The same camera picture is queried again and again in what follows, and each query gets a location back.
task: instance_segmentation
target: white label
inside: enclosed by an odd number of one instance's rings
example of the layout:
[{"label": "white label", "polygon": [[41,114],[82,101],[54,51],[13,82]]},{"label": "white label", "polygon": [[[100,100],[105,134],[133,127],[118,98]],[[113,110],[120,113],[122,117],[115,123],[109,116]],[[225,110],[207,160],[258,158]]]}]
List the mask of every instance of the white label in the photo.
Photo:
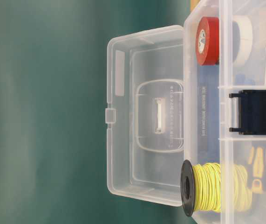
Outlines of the white label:
[{"label": "white label", "polygon": [[124,95],[124,52],[115,53],[115,95]]},{"label": "white label", "polygon": [[198,50],[200,54],[202,54],[204,47],[205,47],[205,31],[204,29],[202,29],[198,37]]}]

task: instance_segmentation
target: green background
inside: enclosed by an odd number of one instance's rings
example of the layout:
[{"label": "green background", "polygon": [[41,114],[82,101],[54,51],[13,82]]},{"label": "green background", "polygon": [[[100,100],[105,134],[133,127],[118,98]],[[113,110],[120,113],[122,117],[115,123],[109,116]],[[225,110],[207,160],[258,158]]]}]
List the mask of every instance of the green background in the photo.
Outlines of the green background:
[{"label": "green background", "polygon": [[189,0],[0,0],[0,224],[192,223],[106,186],[106,46]]}]

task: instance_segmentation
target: clear plastic box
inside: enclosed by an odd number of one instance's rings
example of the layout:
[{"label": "clear plastic box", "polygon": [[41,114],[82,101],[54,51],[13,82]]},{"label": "clear plastic box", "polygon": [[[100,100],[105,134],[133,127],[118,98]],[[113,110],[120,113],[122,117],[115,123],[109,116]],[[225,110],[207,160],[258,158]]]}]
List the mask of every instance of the clear plastic box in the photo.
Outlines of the clear plastic box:
[{"label": "clear plastic box", "polygon": [[[217,66],[196,61],[195,36],[203,16],[220,20]],[[236,21],[246,24],[251,40],[238,42]],[[249,50],[237,61],[242,44]],[[256,194],[246,212],[239,212],[233,199],[233,166],[247,166],[252,147],[266,150],[266,135],[229,131],[238,126],[237,100],[229,94],[266,90],[266,0],[201,0],[184,28],[112,39],[107,75],[107,182],[112,193],[180,206],[184,159],[193,165],[218,162],[222,211],[197,211],[192,217],[199,224],[266,224],[266,190]]]},{"label": "clear plastic box", "polygon": [[114,194],[182,204],[183,36],[181,26],[171,26],[108,44],[107,178]]}]

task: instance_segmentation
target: transparent lid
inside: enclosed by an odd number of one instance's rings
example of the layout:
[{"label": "transparent lid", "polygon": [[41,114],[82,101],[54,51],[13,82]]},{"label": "transparent lid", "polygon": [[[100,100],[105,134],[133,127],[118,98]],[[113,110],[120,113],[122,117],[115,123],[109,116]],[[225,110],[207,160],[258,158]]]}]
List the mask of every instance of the transparent lid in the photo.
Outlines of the transparent lid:
[{"label": "transparent lid", "polygon": [[114,194],[181,205],[183,36],[171,26],[108,44],[107,181]]}]

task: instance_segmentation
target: electrical tape roll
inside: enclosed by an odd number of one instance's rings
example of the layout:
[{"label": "electrical tape roll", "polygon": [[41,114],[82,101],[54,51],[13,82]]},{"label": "electrical tape roll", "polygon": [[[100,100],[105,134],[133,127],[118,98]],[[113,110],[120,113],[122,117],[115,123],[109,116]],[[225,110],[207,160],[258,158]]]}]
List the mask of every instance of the electrical tape roll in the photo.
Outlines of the electrical tape roll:
[{"label": "electrical tape roll", "polygon": [[196,57],[200,65],[215,65],[219,61],[219,20],[202,17],[196,34]]}]

